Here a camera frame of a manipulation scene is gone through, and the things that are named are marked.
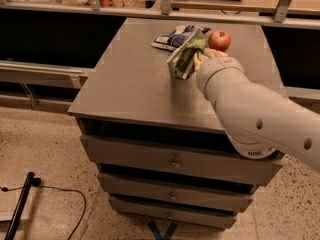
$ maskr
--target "drawer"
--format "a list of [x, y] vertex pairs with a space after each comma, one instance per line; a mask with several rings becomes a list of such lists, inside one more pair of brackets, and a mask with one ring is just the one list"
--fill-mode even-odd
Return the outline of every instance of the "drawer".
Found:
[[252, 195], [123, 175], [99, 173], [98, 179], [105, 192], [232, 211], [235, 214], [244, 212], [253, 201]]
[[219, 214], [207, 210], [195, 210], [156, 202], [146, 202], [116, 195], [111, 195], [109, 202], [111, 207], [118, 212], [205, 225], [219, 229], [231, 228], [236, 221], [235, 216], [223, 213]]
[[266, 186], [280, 170], [279, 159], [250, 160], [222, 151], [195, 151], [185, 147], [126, 139], [82, 135], [89, 159], [154, 171]]

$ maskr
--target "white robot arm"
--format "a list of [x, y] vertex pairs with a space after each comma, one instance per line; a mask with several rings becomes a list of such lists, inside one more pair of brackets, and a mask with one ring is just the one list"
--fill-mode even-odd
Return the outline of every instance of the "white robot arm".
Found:
[[252, 83], [231, 57], [203, 62], [196, 82], [241, 155], [259, 159], [279, 150], [320, 173], [320, 115]]

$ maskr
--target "apple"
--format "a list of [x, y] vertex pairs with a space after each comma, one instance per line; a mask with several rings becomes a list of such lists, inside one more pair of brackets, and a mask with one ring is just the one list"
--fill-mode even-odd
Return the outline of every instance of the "apple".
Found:
[[208, 38], [208, 45], [211, 49], [225, 52], [231, 44], [231, 36], [225, 30], [215, 30]]

